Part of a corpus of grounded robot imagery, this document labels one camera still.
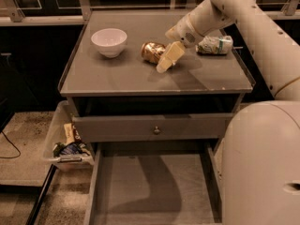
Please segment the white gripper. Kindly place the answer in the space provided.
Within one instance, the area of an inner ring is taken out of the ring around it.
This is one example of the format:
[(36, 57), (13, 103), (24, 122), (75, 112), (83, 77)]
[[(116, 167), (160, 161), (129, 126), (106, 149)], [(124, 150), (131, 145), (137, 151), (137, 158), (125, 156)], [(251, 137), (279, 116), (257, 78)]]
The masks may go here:
[(170, 28), (165, 36), (175, 42), (170, 43), (160, 56), (157, 64), (158, 73), (164, 73), (173, 66), (185, 54), (185, 47), (193, 47), (203, 40), (203, 36), (193, 27), (189, 15), (184, 16), (176, 26)]

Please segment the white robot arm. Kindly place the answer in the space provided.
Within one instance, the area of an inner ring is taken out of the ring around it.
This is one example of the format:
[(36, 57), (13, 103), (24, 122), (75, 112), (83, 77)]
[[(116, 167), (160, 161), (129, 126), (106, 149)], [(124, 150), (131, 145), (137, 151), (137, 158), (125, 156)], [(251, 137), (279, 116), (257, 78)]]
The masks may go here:
[(256, 0), (204, 0), (166, 34), (157, 71), (235, 24), (273, 98), (240, 110), (222, 152), (222, 225), (300, 225), (300, 46)]

